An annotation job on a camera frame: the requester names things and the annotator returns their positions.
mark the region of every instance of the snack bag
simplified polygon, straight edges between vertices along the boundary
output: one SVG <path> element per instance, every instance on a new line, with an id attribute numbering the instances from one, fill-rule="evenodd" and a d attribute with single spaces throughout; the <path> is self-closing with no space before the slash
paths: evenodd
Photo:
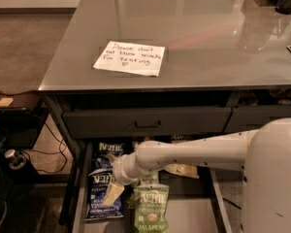
<path id="1" fill-rule="evenodd" d="M 187 141 L 193 141 L 194 139 L 189 135 L 173 135 L 171 137 L 171 142 L 183 143 Z M 165 167 L 165 171 L 179 176 L 184 176 L 193 179 L 199 179 L 198 169 L 196 166 L 186 165 L 186 164 L 171 164 Z"/>
<path id="2" fill-rule="evenodd" d="M 122 156 L 124 152 L 129 148 L 126 143 L 118 142 L 99 142 L 96 152 L 94 152 L 93 158 L 93 170 L 105 169 L 111 170 L 113 168 L 108 156 Z"/>
<path id="3" fill-rule="evenodd" d="M 134 233 L 169 233 L 165 219 L 169 187 L 159 183 L 142 184 L 134 193 Z"/>
<path id="4" fill-rule="evenodd" d="M 134 183 L 131 183 L 132 188 L 136 188 L 140 184 L 155 184 L 159 183 L 159 178 L 158 178 L 158 171 L 153 172 L 150 175 L 145 175 L 140 178 Z M 128 199 L 128 208 L 132 209 L 135 207 L 135 193 L 133 192 L 129 199 Z"/>
<path id="5" fill-rule="evenodd" d="M 92 187 L 90 190 L 89 211 L 86 220 L 123 217 L 121 198 L 118 197 L 111 206 L 104 206 L 107 188 L 113 181 L 112 171 L 97 170 L 92 173 Z"/>

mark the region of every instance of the blue chip bag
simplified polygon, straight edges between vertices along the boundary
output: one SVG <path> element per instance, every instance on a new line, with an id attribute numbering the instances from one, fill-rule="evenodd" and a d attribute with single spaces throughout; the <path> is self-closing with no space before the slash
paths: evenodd
<path id="1" fill-rule="evenodd" d="M 129 147 L 125 143 L 106 143 L 100 142 L 98 144 L 97 150 L 94 152 L 93 159 L 93 170 L 97 169 L 107 169 L 111 170 L 113 166 L 111 165 L 107 154 L 112 154 L 114 156 L 122 156 L 124 151 Z"/>
<path id="2" fill-rule="evenodd" d="M 112 206 L 102 206 L 108 184 L 113 180 L 113 172 L 97 170 L 92 173 L 91 179 L 89 211 L 86 220 L 123 217 L 120 197 L 115 200 Z"/>

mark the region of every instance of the stainless steel countertop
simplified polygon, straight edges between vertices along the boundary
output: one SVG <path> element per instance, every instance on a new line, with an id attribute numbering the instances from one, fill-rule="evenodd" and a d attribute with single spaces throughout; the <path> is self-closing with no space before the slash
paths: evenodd
<path id="1" fill-rule="evenodd" d="M 159 77 L 92 69 L 108 41 L 166 47 Z M 291 86 L 291 16 L 252 0 L 81 0 L 41 91 Z"/>

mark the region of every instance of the floor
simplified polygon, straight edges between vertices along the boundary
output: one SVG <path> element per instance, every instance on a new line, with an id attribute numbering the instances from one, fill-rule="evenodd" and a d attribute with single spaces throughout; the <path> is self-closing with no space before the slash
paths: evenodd
<path id="1" fill-rule="evenodd" d="M 71 16 L 72 14 L 0 15 L 1 91 L 19 93 L 38 89 Z M 61 140 L 49 116 L 35 147 L 25 152 L 30 155 L 32 165 L 40 170 L 42 176 L 49 176 L 51 173 L 67 176 L 72 166 L 72 157 L 68 150 L 64 150 L 67 158 L 65 164 L 65 158 L 59 153 L 61 147 L 54 136 Z M 227 175 L 221 173 L 218 177 L 225 198 L 240 204 L 241 175 L 232 172 Z M 7 215 L 0 232 L 70 232 L 69 225 L 58 223 L 65 187 L 65 181 L 14 185 L 7 200 Z M 226 209 L 232 228 L 238 232 L 240 210 L 230 204 L 226 204 Z"/>

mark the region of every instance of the paper note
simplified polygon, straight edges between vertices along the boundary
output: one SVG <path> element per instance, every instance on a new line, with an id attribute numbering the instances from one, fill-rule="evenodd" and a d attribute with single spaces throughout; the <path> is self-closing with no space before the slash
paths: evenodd
<path id="1" fill-rule="evenodd" d="M 145 76 L 158 76 L 165 48 L 109 42 L 94 68 Z"/>
<path id="2" fill-rule="evenodd" d="M 14 99 L 12 97 L 1 98 L 0 99 L 0 107 L 8 107 L 9 105 L 12 104 L 13 100 Z"/>

